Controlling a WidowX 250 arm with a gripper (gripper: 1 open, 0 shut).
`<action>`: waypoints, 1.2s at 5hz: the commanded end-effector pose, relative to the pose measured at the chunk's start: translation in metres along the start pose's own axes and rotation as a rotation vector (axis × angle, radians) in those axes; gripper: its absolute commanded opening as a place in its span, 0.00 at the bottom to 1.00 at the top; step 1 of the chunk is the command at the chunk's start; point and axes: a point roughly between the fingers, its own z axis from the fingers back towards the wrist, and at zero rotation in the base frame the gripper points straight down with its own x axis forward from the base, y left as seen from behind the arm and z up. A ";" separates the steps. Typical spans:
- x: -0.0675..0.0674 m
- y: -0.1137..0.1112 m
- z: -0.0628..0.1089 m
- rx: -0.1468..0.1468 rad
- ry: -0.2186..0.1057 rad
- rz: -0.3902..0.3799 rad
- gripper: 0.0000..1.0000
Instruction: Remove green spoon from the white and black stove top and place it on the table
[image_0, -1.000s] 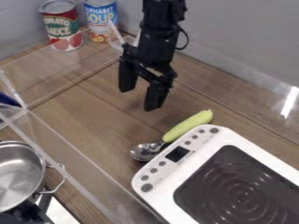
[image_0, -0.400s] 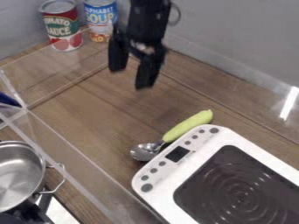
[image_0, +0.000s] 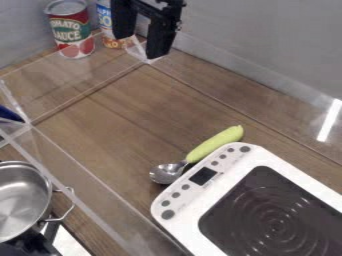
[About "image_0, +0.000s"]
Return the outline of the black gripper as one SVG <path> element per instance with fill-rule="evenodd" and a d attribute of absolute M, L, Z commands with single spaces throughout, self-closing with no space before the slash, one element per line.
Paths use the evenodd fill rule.
<path fill-rule="evenodd" d="M 182 9 L 186 6 L 186 0 L 111 0 L 115 38 L 124 39 L 134 35 L 138 13 L 151 16 L 146 55 L 148 59 L 167 55 L 182 23 Z"/>

